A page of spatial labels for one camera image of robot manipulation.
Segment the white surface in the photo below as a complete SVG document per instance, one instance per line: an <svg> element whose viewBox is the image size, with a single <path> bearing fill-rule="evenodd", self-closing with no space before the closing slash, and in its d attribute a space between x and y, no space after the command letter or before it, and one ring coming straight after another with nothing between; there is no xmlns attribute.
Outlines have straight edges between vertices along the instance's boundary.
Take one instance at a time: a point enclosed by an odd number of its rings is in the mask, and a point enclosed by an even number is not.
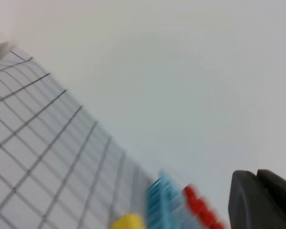
<svg viewBox="0 0 286 229"><path fill-rule="evenodd" d="M286 178L286 0L20 0L14 36L152 174L227 219L232 172Z"/></svg>

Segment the black grid line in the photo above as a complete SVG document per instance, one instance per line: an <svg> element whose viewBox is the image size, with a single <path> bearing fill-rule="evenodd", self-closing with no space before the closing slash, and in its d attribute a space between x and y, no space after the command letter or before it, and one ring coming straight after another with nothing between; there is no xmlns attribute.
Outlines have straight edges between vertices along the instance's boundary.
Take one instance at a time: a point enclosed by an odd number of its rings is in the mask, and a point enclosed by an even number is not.
<svg viewBox="0 0 286 229"><path fill-rule="evenodd" d="M25 115L11 102L19 103L19 106L26 109ZM8 112L9 115L1 117L2 112ZM6 118L17 119L14 128L9 126L11 120ZM44 226L51 229L95 228L93 220L105 228L123 214L142 210L143 202L140 200L143 199L144 192L139 189L145 188L142 182L148 182L143 179L144 176L140 176L143 174L141 168L131 159L126 160L127 155L119 145L111 144L112 138L99 125L97 131L88 137L91 125L96 125L96 122L89 112L70 93L66 93L59 82L32 57L15 49L0 60L0 128L5 128L5 132L0 135L0 153L7 156L0 156L0 159L9 158L10 163L13 162L19 171L19 180L11 180L13 177L9 177L6 172L0 173L0 181L6 185L4 194L0 195L2 223L12 229L29 229L23 227L7 207L15 204L15 201L24 204L26 211L34 212L40 220L34 219L39 229ZM30 141L33 138L28 134L43 144L39 150L32 145ZM21 144L20 149L27 155L30 154L30 161L22 161L25 154L15 154L16 149L11 148L14 144ZM128 175L123 172L123 167L127 164L130 169L126 173L133 173L130 181L127 181ZM52 182L55 183L45 180L41 171L46 172L48 178L53 177L50 179L54 179ZM130 198L121 195L125 186L130 190ZM34 195L28 194L29 188L33 187L47 195L47 208L46 204L39 206L40 203L32 199ZM76 209L68 195L78 202ZM99 212L95 204L103 209L102 212ZM127 205L130 209L121 210L122 205ZM65 214L63 221L70 218L73 221L70 225L73 226L61 224L57 218L60 217L57 215L58 209Z"/></svg>
<svg viewBox="0 0 286 229"><path fill-rule="evenodd" d="M4 216L0 215L0 218L3 220L3 222L5 222L10 228L12 229L18 229L17 227L15 227L7 218L5 218Z"/></svg>
<svg viewBox="0 0 286 229"><path fill-rule="evenodd" d="M21 57L20 57L19 55L17 55L14 51L11 51L11 53L13 53L15 56L17 56L17 57L20 58L21 60L24 60L24 61L25 61L25 59L21 58ZM28 67L27 65L25 65L25 63L30 62L30 63L34 64L35 66L37 66L42 72L44 72L44 74L47 73L38 63L33 62L32 60L33 60L32 57L29 58L27 61L24 62L23 65L26 66L26 67ZM34 70L32 70L31 68L29 68L29 69L31 70L31 72L33 72L35 75L37 75ZM53 83L56 84L57 87L59 87L59 88L62 89L61 85L60 85L59 83L57 83L56 80L54 80L54 79L52 79L52 78L51 78L51 80L52 80ZM73 103L76 103L76 104L77 104L77 102L74 100L74 98L73 98L72 96L69 96L69 101L72 101ZM87 116L86 113L84 113L84 114L85 114L85 116L86 116L88 119L91 119L91 117L90 117L90 116Z"/></svg>
<svg viewBox="0 0 286 229"><path fill-rule="evenodd" d="M37 74L32 68L30 68L30 67L27 66L27 65L23 65L23 66L26 66L26 67L33 73L33 75L34 75L37 79L39 78L38 74ZM30 79L26 74L24 74L23 71L21 71L20 69L14 67L14 66L11 67L11 68L13 68L13 69L15 69L16 71L18 71L19 73L21 73L28 81L31 81L31 79ZM46 86L46 88L47 88L48 90L50 90L53 94L55 94L54 90L53 90L51 87L49 87L46 83L44 83L44 85ZM35 86L35 87L36 87L37 91L39 91L45 98L47 98L47 99L49 100L48 95L47 95L43 90L41 90L38 86ZM67 104L66 104L64 101L61 101L61 102L64 104L64 106L65 106L69 111L72 110L69 106L67 106ZM62 111L60 111L60 110L59 110L59 112L61 113L61 115L63 115L63 116L66 118L64 112L62 112Z"/></svg>
<svg viewBox="0 0 286 229"><path fill-rule="evenodd" d="M27 179L29 174L36 168L36 166L40 163L40 161L44 158L44 156L48 153L48 151L51 149L52 145L57 141L57 139L60 137L60 135L63 133L65 128L70 124L70 122L73 120L73 118L78 114L81 107L74 113L74 115L71 117L71 119L66 123L66 125L63 127L63 129L56 135L56 137L53 139L53 141L47 146L47 148L44 150L44 152L38 157L38 159L34 162L34 164L30 167L30 169L27 170L25 175L20 179L20 181L16 184L16 186L13 188L13 191L10 192L6 198L1 202L0 204L0 210L7 204L7 202L10 200L10 198L13 196L15 191L24 183L24 181Z"/></svg>
<svg viewBox="0 0 286 229"><path fill-rule="evenodd" d="M0 142L0 147L10 141L18 132L20 132L24 127L26 127L32 120L34 120L40 113L42 113L45 109L47 109L51 104L53 104L62 94L64 94L66 90L61 92L56 98L54 98L50 103L48 103L45 107L43 107L40 111L38 111L33 117L27 120L22 126L20 126L17 130L13 131L11 135L5 138L2 142Z"/></svg>
<svg viewBox="0 0 286 229"><path fill-rule="evenodd" d="M11 74L9 74L8 72L5 72L5 71L3 71L4 73L6 73L7 75L9 75L11 78L13 78L20 86L23 86L22 85L22 83L20 83L17 79L15 79L15 77L14 76L12 76ZM11 89L0 79L0 82L2 82L2 84L4 84L10 91L11 91ZM38 99L34 96L34 95L32 95L29 91L27 91L27 93L31 96L31 98L40 106L40 107L42 107L43 105L38 101ZM29 107L29 106L27 106L26 105L26 103L25 102L23 102L17 95L15 95L15 97L21 102L21 104L23 104L31 113L34 113L34 111ZM56 118L56 116L54 116L50 111L48 111L48 110L46 110L46 112L51 116L51 118L53 118L53 120L55 120L57 123L61 123L60 122L60 120L59 119L57 119ZM46 127L47 127L47 129L49 129L51 132L55 132L52 128L51 128L51 126L49 126L42 118L40 118L40 117L37 117ZM80 141L77 139L77 138L75 138L74 137L74 135L73 135L73 133L72 132L70 132L70 131L68 131L68 130L66 130L66 133L70 136L70 137L72 137L78 144L80 144ZM66 141L64 141L64 140L61 140L62 142L63 142L63 144L66 146L66 148L71 152L72 150L71 150L71 148L70 148L70 146L69 146L69 143L68 142L66 142Z"/></svg>
<svg viewBox="0 0 286 229"><path fill-rule="evenodd" d="M6 69L8 69L8 68L12 68L12 67L14 67L14 66L21 65L21 64L24 64L24 63L26 63L26 62L29 62L29 61L31 61L32 59L33 59L33 57L31 57L31 58L29 58L28 60L25 60L25 61L23 61L23 62L20 62L20 63L17 63L17 62L16 62L16 63L13 64L13 65L4 66L4 68L0 69L0 72L6 70Z"/></svg>
<svg viewBox="0 0 286 229"><path fill-rule="evenodd" d="M117 201L118 193L119 193L119 188L121 184L121 176L123 172L124 161L125 161L125 152L123 152L120 158L118 173L117 173L116 181L114 184L114 193L113 193L112 202L111 202L110 209L109 209L109 217L108 217L108 224L107 224L108 228L110 227L110 224L114 220L113 218L114 209L115 209L115 205L116 205L116 201Z"/></svg>
<svg viewBox="0 0 286 229"><path fill-rule="evenodd" d="M4 84L10 91L11 89L0 79L0 82L2 82L2 84ZM33 114L34 112L17 96L15 95L15 97L29 110L31 111L31 113ZM22 121L25 122L25 120L23 120L8 104L6 104L4 102L4 104ZM47 129L49 129L52 133L56 133L45 121L43 121L41 118L37 117L44 125L45 127L47 127ZM11 128L5 124L1 119L0 122L6 126L11 132L13 130L11 130ZM48 141L45 140L40 134L38 134L32 127L28 126L28 128L40 139L42 140L44 143L48 144ZM19 136L16 136L21 142L23 142L24 140L22 138L20 138ZM70 153L72 153L73 151L71 150L69 143L65 142L63 139L61 139L61 141L64 143L64 145L66 146L66 148L69 150ZM69 162L66 161L66 159L64 157L62 157L57 150L55 150L55 148L52 149L53 153L66 165L66 166L70 166ZM81 163L83 164L83 166L85 166L87 169L89 169L89 165L87 165L85 163L85 161L81 161ZM79 171L74 171L75 175L78 177L78 179L87 187L89 187L89 182L83 177L83 175L79 172Z"/></svg>
<svg viewBox="0 0 286 229"><path fill-rule="evenodd" d="M17 94L18 92L24 90L25 88L27 88L27 87L33 85L34 83L36 83L36 82L42 80L43 78L47 77L48 75L49 75L49 73L48 73L48 74L45 74L44 76L42 76L41 78L39 78L39 79L37 79L37 80L32 81L31 83L29 83L29 84L25 85L24 87L22 87L22 88L20 88L20 89L18 89L18 90L16 90L16 91L14 91L13 93L8 94L7 96L0 98L0 102L6 100L6 99L8 99L8 98L10 98L11 96L13 96L13 95Z"/></svg>
<svg viewBox="0 0 286 229"><path fill-rule="evenodd" d="M47 217L49 216L49 214L50 214L51 211L53 210L54 205L55 205L55 203L57 202L57 199L59 198L61 192L62 192L63 189L65 188L66 183L67 183L67 181L69 180L69 178L70 178L70 176L71 176L71 174L72 174L72 172L73 172L73 170L74 170L74 167L76 166L78 160L80 159L80 157L81 157L81 155L82 155L82 153L83 153L83 151L84 151L84 149L85 149L85 147L86 147L86 144L87 144L87 142L89 141L89 138L90 138L90 136L91 136L93 130L95 129L96 125L97 125L97 122L95 122L95 123L93 124L93 126L91 127L91 129L90 129L90 131L89 131L89 133L88 133L88 135L87 135L85 141L83 142L83 144L82 144L82 146L81 146L81 148L80 148L80 150L79 150L79 152L78 152L78 154L77 154L77 156L76 156L74 162L73 162L72 165L70 166L70 168L69 168L69 170L68 170L68 173L66 174L65 178L62 180L61 186L60 186L59 189L57 190L57 192L56 192L56 194L55 194L55 196L54 196L54 198L53 198L51 204L49 205L47 211L46 211L45 214L43 215L43 219L42 219L42 221L40 222L40 224L39 224L38 227L37 227L38 229L41 229L42 226L44 225L44 223L47 221Z"/></svg>
<svg viewBox="0 0 286 229"><path fill-rule="evenodd" d="M85 206L84 206L84 209L82 211L81 218L80 218L78 226L77 226L78 229L80 229L82 227L82 225L83 225L83 223L85 221L87 210L90 207L91 199L92 199L92 196L93 196L93 194L95 192L96 184L98 183L98 180L100 178L101 170L102 170L103 164L105 162L105 159L106 159L106 156L107 156L107 152L108 152L108 147L109 147L110 143L111 143L111 138L108 139L108 142L107 142L107 144L106 144L106 146L104 148L104 152L102 154L101 161L100 161L100 163L98 165L96 174L95 174L95 176L93 178L93 182L92 182L89 194L87 196L87 199L86 199L86 202L85 202Z"/></svg>

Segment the yellow plastic piece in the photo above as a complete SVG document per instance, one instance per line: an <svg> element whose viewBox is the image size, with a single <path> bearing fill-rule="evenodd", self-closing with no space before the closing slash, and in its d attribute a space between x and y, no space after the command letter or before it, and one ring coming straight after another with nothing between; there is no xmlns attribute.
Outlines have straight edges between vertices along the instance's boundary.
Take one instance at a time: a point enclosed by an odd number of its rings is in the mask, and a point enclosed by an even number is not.
<svg viewBox="0 0 286 229"><path fill-rule="evenodd" d="M127 214L112 224L112 229L146 229L138 214Z"/></svg>

